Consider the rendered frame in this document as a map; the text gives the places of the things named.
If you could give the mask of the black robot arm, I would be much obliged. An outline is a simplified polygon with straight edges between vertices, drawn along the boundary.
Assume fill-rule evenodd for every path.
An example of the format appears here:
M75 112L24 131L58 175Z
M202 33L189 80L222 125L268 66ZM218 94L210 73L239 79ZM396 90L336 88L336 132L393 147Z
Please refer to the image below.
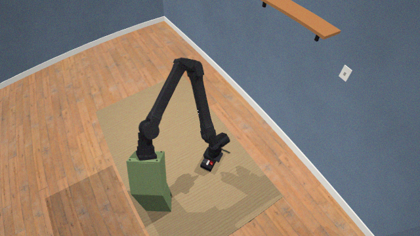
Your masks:
M147 115L146 119L141 121L138 126L140 132L138 132L139 140L136 155L139 161L157 159L152 140L157 138L159 135L158 126L162 115L180 81L180 78L186 71L192 84L192 90L199 116L201 137L209 144L208 152L212 154L218 152L219 156L221 148L229 143L230 139L227 134L223 132L216 135L203 84L203 66L200 61L188 58L177 58L173 61L173 63L172 70L167 77L151 111Z

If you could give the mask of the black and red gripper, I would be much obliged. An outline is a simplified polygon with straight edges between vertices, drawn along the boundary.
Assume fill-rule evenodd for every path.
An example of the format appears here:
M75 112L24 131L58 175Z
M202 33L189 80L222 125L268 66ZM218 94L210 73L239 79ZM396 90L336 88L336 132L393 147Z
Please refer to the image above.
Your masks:
M207 149L205 150L205 153L203 154L203 157L206 158L207 160L211 161L212 163L214 163L215 161L217 161L219 163L223 153L220 152L219 156L218 156L218 152L215 154L212 154L210 152L208 152L209 147L207 147Z

